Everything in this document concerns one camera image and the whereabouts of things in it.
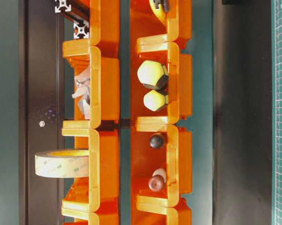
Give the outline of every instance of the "orange storage bin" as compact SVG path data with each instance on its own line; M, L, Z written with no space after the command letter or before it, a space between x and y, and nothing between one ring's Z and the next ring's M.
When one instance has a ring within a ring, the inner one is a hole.
M62 215L75 218L74 223L64 225L118 225L118 201L104 202L96 212L62 209Z
M138 124L175 124L193 113L192 57L179 53L174 42L138 45L137 53L131 60L131 119ZM145 60L158 61L168 69L167 92L169 104L153 112L144 106L143 98L150 89L138 80L137 70Z
M132 209L133 225L191 225L192 212L181 198L174 208L136 204Z
M167 144L153 149L149 142L156 133L167 137ZM148 187L152 173L165 165L167 182L155 193ZM132 198L137 204L175 207L181 194L192 192L191 132L175 125L136 124L131 127Z
M119 196L118 131L64 126L63 136L75 136L75 148L89 149L89 177L76 178L62 201L62 210L95 212L102 202Z
M77 0L90 9L90 38L104 57L118 58L120 41L119 0Z
M120 117L120 66L119 60L101 56L98 47L89 39L66 41L63 56L74 68L75 75L90 65L91 119L85 120L75 99L75 121L64 121L67 127L97 128L102 120L118 123Z
M192 35L192 1L168 0L169 12L165 25L153 13L149 0L130 1L131 46L157 42L176 42L181 49L186 47Z

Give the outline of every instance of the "brown wooden knob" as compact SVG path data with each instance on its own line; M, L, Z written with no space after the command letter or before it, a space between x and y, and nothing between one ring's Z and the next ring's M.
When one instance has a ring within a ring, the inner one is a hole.
M164 178L161 175L155 175L149 179L148 186L153 192L160 192L165 186Z

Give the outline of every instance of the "roll of tape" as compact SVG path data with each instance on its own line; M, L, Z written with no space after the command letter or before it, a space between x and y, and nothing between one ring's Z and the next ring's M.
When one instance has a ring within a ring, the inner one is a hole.
M36 175L52 178L89 176L88 150L59 150L35 155Z

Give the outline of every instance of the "dark round knob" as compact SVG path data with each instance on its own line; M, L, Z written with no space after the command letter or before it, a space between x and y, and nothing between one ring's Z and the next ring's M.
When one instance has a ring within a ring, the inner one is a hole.
M154 149L158 149L163 147L165 144L165 138L161 133L156 133L151 136L150 138L150 146Z
M149 179L148 186L153 192L160 192L165 186L164 178L160 175L155 175Z

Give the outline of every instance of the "screw head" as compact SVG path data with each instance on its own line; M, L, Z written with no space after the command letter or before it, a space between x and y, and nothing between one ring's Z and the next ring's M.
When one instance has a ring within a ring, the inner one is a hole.
M159 149L165 144L165 138L161 133L155 133L150 138L150 146L154 149Z
M46 125L45 121L40 121L40 122L39 122L39 126L40 126L41 128L43 128L45 125Z

